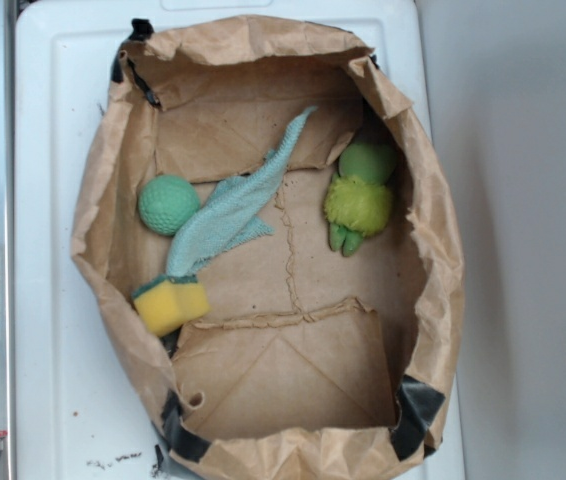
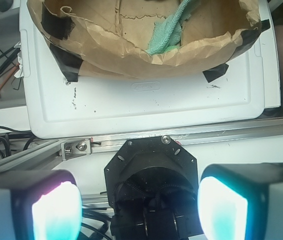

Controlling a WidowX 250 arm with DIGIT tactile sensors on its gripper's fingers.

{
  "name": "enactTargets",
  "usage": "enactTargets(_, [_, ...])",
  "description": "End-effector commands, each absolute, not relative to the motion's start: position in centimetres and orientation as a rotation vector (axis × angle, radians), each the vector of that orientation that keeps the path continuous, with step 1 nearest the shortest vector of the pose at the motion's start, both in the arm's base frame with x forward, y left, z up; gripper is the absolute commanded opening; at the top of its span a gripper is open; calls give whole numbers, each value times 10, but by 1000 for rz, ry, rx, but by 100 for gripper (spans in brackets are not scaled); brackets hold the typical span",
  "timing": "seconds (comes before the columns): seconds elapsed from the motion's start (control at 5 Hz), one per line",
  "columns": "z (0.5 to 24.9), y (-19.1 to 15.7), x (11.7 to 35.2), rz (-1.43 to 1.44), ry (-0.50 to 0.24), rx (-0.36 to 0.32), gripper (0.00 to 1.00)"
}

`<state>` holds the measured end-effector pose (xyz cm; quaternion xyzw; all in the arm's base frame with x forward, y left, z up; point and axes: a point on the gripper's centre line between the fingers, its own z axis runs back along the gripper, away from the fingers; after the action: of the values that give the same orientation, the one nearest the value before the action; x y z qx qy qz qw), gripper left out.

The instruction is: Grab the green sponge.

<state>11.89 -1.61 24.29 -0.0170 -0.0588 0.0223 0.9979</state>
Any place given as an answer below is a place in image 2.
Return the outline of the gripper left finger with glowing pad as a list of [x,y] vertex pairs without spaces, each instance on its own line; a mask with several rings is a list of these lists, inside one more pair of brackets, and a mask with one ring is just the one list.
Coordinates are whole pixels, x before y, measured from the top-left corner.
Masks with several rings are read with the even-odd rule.
[[0,171],[0,240],[75,240],[82,197],[67,170]]

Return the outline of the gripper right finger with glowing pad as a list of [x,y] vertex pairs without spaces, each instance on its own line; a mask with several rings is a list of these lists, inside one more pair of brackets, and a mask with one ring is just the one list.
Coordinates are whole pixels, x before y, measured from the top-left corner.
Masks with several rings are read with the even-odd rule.
[[283,162],[211,164],[197,202],[209,240],[283,240]]

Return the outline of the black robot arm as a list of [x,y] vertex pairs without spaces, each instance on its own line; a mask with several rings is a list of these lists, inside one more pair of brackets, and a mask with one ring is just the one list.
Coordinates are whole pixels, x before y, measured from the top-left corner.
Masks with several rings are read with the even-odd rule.
[[0,171],[0,240],[283,240],[283,162],[215,163],[162,137],[126,141],[104,168],[113,215],[85,207],[67,170]]

